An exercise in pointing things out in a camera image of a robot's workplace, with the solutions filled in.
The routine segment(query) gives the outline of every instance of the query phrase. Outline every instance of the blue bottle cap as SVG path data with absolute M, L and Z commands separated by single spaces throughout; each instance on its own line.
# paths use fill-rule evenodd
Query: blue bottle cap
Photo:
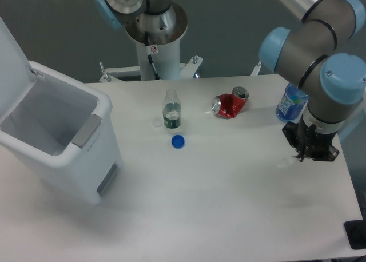
M 176 149 L 180 149 L 184 146 L 184 137 L 182 135 L 175 135 L 172 138 L 172 145 Z

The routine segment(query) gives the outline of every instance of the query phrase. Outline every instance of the trash bin lid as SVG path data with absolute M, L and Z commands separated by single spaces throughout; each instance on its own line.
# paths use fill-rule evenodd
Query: trash bin lid
M 22 49 L 0 18 L 0 123 L 35 82 L 30 68 Z

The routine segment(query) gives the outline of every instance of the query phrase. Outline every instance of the light blue joint cap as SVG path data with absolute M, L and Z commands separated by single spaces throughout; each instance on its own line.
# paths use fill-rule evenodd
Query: light blue joint cap
M 113 29 L 119 29 L 122 27 L 121 23 L 116 19 L 116 16 L 107 6 L 104 0 L 94 0 L 99 13 L 102 15 L 103 20 Z
M 365 24 L 366 21 L 366 10 L 360 0 L 346 0 L 352 6 L 356 17 L 356 28 L 353 35 L 355 35 Z
M 289 33 L 290 30 L 284 27 L 278 27 L 272 30 L 264 39 L 259 49 L 259 59 L 272 72 L 276 70 L 277 60 Z
M 320 83 L 325 93 L 343 105 L 352 105 L 362 98 L 365 81 L 366 63 L 354 55 L 335 54 L 320 69 Z

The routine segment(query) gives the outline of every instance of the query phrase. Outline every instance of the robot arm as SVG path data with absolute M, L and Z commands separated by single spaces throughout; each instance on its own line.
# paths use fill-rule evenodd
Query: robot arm
M 135 42 L 142 80 L 180 78 L 180 39 L 188 22 L 179 5 L 171 0 L 94 1 L 105 21 L 114 28 L 124 24 Z
M 356 56 L 330 55 L 364 24 L 358 0 L 280 0 L 303 23 L 293 33 L 272 31 L 260 49 L 262 62 L 310 96 L 300 122 L 283 132 L 301 161 L 333 161 L 332 139 L 360 102 L 366 86 L 366 64 Z

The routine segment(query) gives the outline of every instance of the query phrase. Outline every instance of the white trash bin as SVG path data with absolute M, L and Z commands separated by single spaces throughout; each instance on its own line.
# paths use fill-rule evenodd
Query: white trash bin
M 29 62 L 0 18 L 0 144 L 39 177 L 92 204 L 121 166 L 109 97 Z

